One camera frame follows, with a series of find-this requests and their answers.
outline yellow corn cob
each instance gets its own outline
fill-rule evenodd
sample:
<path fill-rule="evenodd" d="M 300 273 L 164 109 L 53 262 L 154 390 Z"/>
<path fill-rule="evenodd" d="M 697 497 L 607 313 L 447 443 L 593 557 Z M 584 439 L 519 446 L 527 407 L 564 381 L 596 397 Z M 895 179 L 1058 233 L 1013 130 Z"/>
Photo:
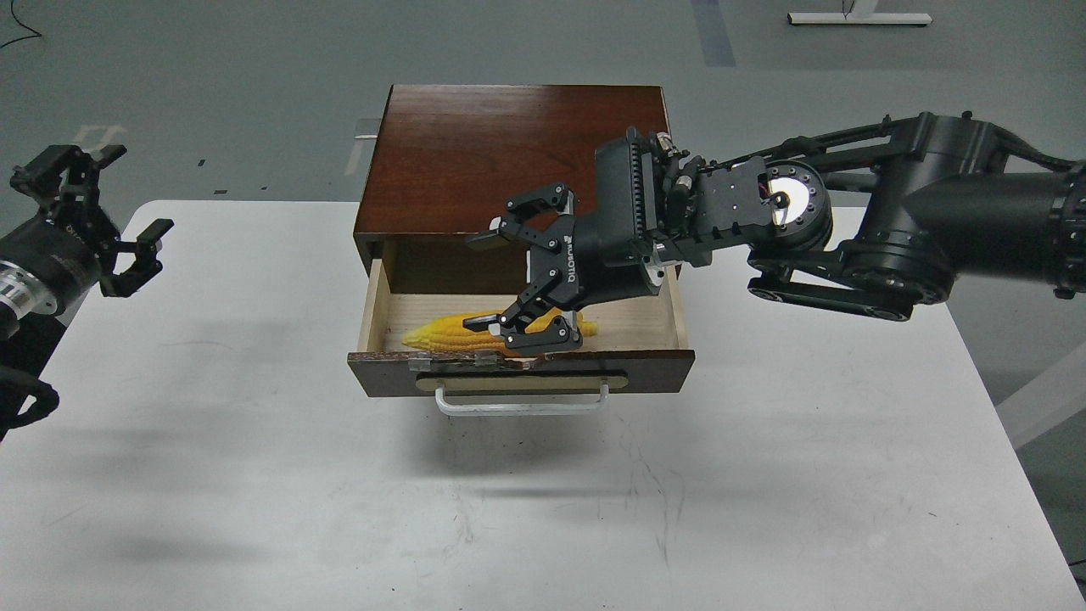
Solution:
<path fill-rule="evenodd" d="M 401 342 L 404 346 L 418 351 L 434 353 L 473 353 L 476 351 L 500 351 L 505 356 L 516 356 L 516 353 L 507 349 L 501 339 L 494 338 L 488 332 L 473 332 L 464 329 L 464 320 L 475 317 L 485 317 L 488 315 L 501 315 L 501 310 L 489 313 L 473 313 L 469 315 L 454 315 L 431 321 L 416 330 L 404 334 Z M 560 313 L 551 310 L 543 317 L 536 319 L 528 326 L 528 333 L 538 333 L 551 324 L 551 320 Z M 598 332 L 596 323 L 584 321 L 583 315 L 577 314 L 577 327 L 581 330 L 581 335 L 592 338 Z"/>

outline gray floor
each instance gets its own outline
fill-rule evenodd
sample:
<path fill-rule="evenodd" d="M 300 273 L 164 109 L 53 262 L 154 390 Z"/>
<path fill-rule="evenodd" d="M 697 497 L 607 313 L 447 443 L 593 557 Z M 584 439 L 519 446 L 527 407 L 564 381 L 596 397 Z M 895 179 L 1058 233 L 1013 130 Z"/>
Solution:
<path fill-rule="evenodd" d="M 785 21 L 841 5 L 18 2 L 45 38 L 0 51 L 0 164 L 123 142 L 102 180 L 122 225 L 154 199 L 355 200 L 371 152 L 356 126 L 393 82 L 661 85 L 677 141 L 717 157 L 923 110 L 1086 156 L 1086 2 L 880 2 L 930 12 L 926 28 Z M 0 40 L 23 34 L 0 17 Z M 13 191 L 0 203 L 0 232 L 33 211 Z M 949 305 L 996 403 L 1086 341 L 1086 300 L 1040 285 L 967 278 Z M 1020 455 L 1070 560 L 1086 557 L 1084 418 Z"/>

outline cable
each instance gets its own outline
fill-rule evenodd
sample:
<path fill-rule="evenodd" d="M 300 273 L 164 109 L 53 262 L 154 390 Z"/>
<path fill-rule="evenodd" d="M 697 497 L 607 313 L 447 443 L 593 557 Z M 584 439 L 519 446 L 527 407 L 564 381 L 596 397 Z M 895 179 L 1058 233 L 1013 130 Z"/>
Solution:
<path fill-rule="evenodd" d="M 53 387 L 33 375 L 16 369 L 0 366 L 0 386 L 11 389 L 16 394 L 25 393 L 35 398 L 34 404 L 23 413 L 0 417 L 0 431 L 18 429 L 33 424 L 51 415 L 60 403 Z"/>
<path fill-rule="evenodd" d="M 15 20 L 15 23 L 17 23 L 20 26 L 23 27 L 23 29 L 26 29 L 26 30 L 30 31 L 31 34 L 28 35 L 28 36 L 20 37 L 20 38 L 13 38 L 13 39 L 4 42 L 3 44 L 0 44 L 0 49 L 3 49 L 4 47 L 7 47 L 9 44 L 14 44 L 15 42 L 18 42 L 20 40 L 29 40 L 31 38 L 45 38 L 45 36 L 42 36 L 40 31 L 38 31 L 37 29 L 34 29 L 33 27 L 26 25 L 25 23 L 23 23 L 18 18 L 18 15 L 15 14 L 15 0 L 11 0 L 11 4 L 8 5 L 8 9 L 11 11 L 11 18 Z"/>

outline white drawer handle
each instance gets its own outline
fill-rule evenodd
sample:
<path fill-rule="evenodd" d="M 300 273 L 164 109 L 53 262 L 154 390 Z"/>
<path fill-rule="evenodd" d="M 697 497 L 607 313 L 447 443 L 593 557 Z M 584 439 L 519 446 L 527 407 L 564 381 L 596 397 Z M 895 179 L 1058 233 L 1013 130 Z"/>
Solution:
<path fill-rule="evenodd" d="M 445 399 L 445 384 L 438 383 L 433 398 L 445 416 L 570 416 L 598 411 L 607 406 L 608 386 L 599 383 L 599 397 L 589 403 L 564 404 L 450 404 Z"/>

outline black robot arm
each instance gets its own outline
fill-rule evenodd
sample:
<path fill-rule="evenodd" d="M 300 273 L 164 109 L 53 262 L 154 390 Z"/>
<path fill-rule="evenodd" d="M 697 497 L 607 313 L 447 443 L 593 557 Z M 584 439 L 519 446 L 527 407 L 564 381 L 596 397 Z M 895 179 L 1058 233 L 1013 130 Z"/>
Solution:
<path fill-rule="evenodd" d="M 1047 281 L 1060 297 L 1086 290 L 1083 164 L 970 113 L 887 116 L 722 163 L 689 155 L 667 133 L 630 128 L 596 150 L 595 213 L 574 216 L 577 195 L 561 183 L 510 199 L 491 230 L 468 241 L 526 242 L 529 287 L 502 315 L 465 327 L 523 355 L 576 349 L 573 311 L 655 294 L 666 266 L 707 265 L 714 250 L 738 244 L 761 271 L 752 293 L 893 321 L 908 320 L 917 303 L 945 301 L 959 273 Z M 1011 156 L 1046 171 L 1003 174 Z M 825 251 L 830 190 L 871 196 L 857 236 Z M 544 209 L 558 212 L 545 230 L 523 225 Z M 793 280 L 796 270 L 837 285 Z M 528 334 L 552 308 L 564 315 Z"/>
<path fill-rule="evenodd" d="M 174 221 L 159 218 L 124 241 L 98 203 L 100 171 L 124 153 L 116 144 L 96 153 L 56 144 L 14 169 L 12 188 L 38 211 L 0 237 L 0 440 L 56 408 L 56 393 L 37 380 L 52 352 L 42 345 L 63 333 L 52 318 L 94 283 L 106 296 L 129 296 L 162 269 L 159 241 Z M 121 252 L 135 259 L 117 272 Z M 27 396 L 35 403 L 20 413 Z"/>

